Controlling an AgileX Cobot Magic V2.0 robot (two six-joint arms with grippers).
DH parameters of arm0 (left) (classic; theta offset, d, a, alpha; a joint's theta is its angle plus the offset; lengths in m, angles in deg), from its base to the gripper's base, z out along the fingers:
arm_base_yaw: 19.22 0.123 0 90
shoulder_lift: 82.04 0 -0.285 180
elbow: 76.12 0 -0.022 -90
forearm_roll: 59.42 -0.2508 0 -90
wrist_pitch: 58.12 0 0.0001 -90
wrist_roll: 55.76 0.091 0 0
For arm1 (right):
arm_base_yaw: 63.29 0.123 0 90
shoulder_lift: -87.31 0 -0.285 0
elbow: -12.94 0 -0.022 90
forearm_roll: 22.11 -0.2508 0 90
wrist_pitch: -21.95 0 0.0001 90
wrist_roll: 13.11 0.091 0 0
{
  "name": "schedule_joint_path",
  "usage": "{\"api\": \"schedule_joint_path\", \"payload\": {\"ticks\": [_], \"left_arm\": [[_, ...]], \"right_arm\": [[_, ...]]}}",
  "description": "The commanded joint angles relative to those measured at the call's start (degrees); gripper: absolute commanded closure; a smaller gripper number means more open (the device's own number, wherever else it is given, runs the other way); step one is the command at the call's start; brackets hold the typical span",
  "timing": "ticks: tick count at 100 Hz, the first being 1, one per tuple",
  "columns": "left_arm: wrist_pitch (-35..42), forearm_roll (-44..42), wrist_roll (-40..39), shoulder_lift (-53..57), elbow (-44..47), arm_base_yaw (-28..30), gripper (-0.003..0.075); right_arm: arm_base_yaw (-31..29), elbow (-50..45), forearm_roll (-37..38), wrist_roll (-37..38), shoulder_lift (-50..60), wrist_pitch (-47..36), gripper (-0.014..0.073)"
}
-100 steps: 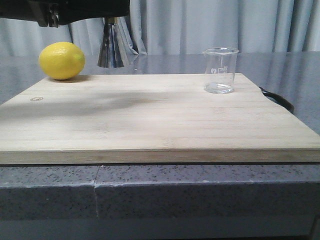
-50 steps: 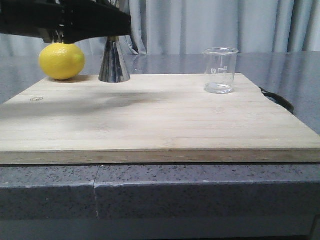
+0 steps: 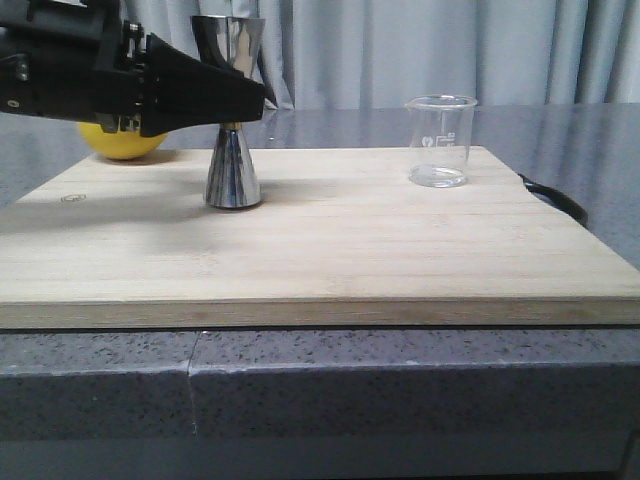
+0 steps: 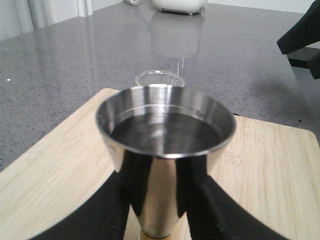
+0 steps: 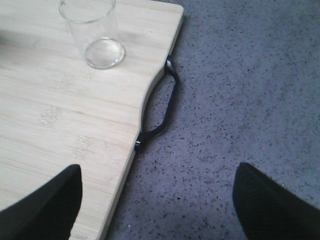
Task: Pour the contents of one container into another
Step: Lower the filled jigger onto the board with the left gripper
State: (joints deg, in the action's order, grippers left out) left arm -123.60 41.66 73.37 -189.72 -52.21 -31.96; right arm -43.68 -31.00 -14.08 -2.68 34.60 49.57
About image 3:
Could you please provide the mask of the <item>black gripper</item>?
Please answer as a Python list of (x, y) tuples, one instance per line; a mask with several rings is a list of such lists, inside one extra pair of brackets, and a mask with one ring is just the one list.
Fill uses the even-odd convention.
[(120, 16), (117, 1), (4, 1), (1, 110), (154, 137), (262, 118), (265, 87)]

